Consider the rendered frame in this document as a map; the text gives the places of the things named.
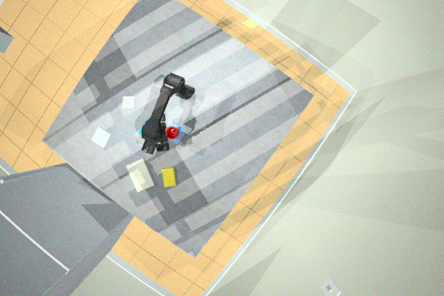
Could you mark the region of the cream flat box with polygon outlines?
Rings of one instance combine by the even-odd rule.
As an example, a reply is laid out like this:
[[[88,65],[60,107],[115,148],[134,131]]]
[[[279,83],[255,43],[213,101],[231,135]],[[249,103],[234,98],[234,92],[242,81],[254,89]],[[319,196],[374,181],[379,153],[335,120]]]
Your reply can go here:
[[[155,185],[153,177],[151,176],[150,171],[148,170],[148,167],[146,165],[145,158],[135,163],[126,165],[126,167],[133,180],[137,192],[149,187],[153,187]]]

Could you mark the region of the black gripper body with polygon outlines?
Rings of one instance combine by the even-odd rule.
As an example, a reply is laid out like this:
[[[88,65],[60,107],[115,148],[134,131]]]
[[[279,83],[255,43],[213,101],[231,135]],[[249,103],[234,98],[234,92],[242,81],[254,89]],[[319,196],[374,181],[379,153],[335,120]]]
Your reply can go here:
[[[163,114],[161,121],[165,121],[165,114]],[[167,143],[163,143],[163,142],[167,141],[167,139],[166,139],[166,130],[165,130],[165,127],[163,126],[163,123],[162,123],[162,130],[163,130],[163,134],[162,134],[162,136],[160,137],[160,140],[159,140],[159,142],[161,144],[157,144],[156,145],[156,151],[157,152],[169,151],[170,150],[169,143],[168,142]]]

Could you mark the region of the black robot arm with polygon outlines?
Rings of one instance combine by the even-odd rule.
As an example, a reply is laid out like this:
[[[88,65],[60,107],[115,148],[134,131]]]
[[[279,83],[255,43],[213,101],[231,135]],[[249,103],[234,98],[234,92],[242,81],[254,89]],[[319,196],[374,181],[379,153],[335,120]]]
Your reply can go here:
[[[170,88],[165,84],[172,86]],[[153,110],[153,113],[145,124],[142,126],[142,139],[145,140],[142,150],[145,153],[153,154],[156,150],[156,145],[163,134],[161,119],[167,107],[170,98],[176,94],[179,97],[189,99],[194,94],[195,88],[185,84],[185,79],[174,73],[170,73],[164,78],[164,85],[161,88],[159,99]]]

